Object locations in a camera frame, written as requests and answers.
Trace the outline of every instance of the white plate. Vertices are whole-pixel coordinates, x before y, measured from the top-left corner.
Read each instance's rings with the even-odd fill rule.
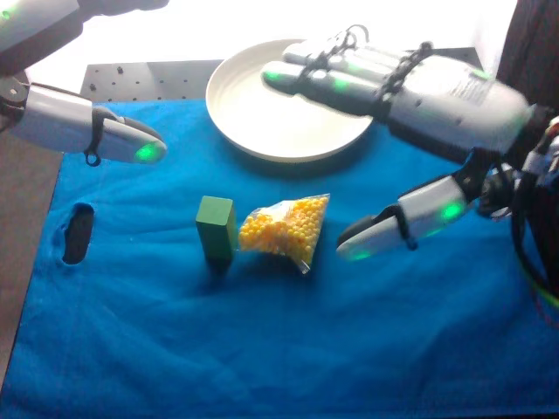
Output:
[[[275,92],[261,79],[262,67],[281,60],[282,52],[300,39],[254,45],[225,60],[206,90],[210,117],[235,146],[271,161],[313,161],[333,155],[370,125],[317,105],[302,96]]]

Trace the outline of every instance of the plastic bag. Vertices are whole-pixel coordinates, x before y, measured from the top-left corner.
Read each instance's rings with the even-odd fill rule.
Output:
[[[330,194],[310,196],[254,210],[238,233],[240,249],[288,256],[307,273],[329,200]]]

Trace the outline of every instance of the hole in blue cloth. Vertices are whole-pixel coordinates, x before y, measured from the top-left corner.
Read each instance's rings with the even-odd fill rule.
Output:
[[[84,260],[91,240],[94,211],[91,205],[77,203],[64,232],[65,249],[62,260],[66,264],[78,264]]]

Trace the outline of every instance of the blue tablecloth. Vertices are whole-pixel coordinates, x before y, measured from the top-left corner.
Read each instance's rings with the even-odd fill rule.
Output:
[[[66,155],[0,401],[2,418],[390,417],[559,409],[559,332],[538,317],[508,223],[469,214],[416,252],[335,255],[356,219],[455,166],[372,127],[329,160],[259,161],[203,101],[113,104],[169,144],[159,165]],[[266,132],[262,133],[266,141]],[[330,193],[310,274],[282,258],[204,261],[202,195],[238,222]],[[76,203],[95,210],[86,259],[61,261]]]

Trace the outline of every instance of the white background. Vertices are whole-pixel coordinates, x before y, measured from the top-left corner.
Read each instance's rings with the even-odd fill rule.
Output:
[[[150,12],[95,17],[81,37],[35,64],[32,81],[79,92],[88,64],[227,58],[274,38],[327,38],[368,26],[380,46],[475,46],[495,74],[516,0],[171,0]]]

